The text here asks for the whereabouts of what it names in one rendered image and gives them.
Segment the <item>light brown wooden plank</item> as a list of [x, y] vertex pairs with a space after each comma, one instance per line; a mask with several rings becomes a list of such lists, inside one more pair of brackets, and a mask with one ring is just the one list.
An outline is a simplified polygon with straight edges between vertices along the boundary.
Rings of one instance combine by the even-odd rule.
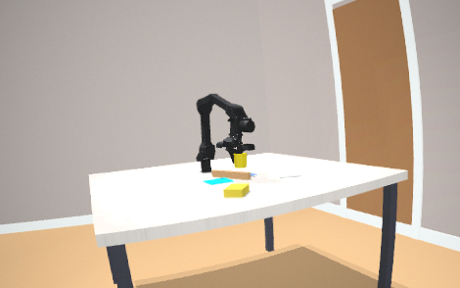
[[240, 179], [240, 180], [251, 180], [251, 173], [244, 171], [230, 171], [230, 170], [212, 170], [212, 177], [218, 178], [229, 178], [229, 179]]

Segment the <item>yellow cup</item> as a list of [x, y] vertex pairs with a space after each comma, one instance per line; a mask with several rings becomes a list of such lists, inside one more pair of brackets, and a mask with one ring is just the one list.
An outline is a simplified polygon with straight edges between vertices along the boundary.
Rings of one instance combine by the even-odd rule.
[[245, 168], [247, 166], [247, 153], [233, 155], [235, 168]]

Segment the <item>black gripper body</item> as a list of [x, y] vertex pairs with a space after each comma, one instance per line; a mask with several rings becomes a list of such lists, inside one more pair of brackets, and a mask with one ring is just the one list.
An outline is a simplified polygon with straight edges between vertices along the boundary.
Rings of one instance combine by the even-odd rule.
[[[237, 132], [237, 131], [230, 131], [230, 133], [232, 133], [233, 136], [239, 135], [240, 145], [239, 145], [239, 146], [234, 146], [233, 148], [228, 148], [228, 147], [226, 147], [226, 149], [231, 150], [231, 149], [237, 148], [237, 150], [247, 150], [247, 151], [255, 150], [254, 144], [243, 144], [243, 142], [242, 142], [242, 136], [243, 136], [243, 134], [242, 134], [241, 131], [239, 131], [239, 132]], [[228, 133], [229, 136], [230, 136], [230, 133]], [[242, 144], [243, 144], [243, 145], [242, 145]], [[222, 148], [222, 147], [224, 147], [223, 142], [217, 142], [217, 143], [216, 143], [216, 148]]]

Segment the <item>yellow rectangular block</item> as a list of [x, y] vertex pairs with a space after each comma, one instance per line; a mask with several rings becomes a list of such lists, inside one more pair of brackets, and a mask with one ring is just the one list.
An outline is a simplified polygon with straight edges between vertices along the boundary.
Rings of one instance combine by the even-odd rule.
[[249, 191], [249, 183], [231, 184], [223, 190], [223, 194], [224, 197], [244, 197]]

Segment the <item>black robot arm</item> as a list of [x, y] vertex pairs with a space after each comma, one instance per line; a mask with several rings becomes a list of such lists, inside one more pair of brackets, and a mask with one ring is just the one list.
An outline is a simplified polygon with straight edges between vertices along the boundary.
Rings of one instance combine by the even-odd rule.
[[[226, 99], [219, 97], [217, 94], [209, 94], [207, 97], [199, 99], [196, 102], [197, 111], [201, 116], [201, 132], [202, 143], [199, 147], [199, 154], [196, 157], [197, 162], [201, 162], [201, 170], [199, 172], [211, 172], [211, 160], [214, 160], [215, 145], [210, 140], [210, 122], [209, 114], [212, 110], [212, 105], [216, 104], [222, 108], [230, 117], [230, 131], [253, 132], [255, 124], [252, 118], [248, 118], [243, 106], [233, 104]], [[240, 145], [239, 135], [230, 136], [223, 140], [224, 147], [233, 148]]]

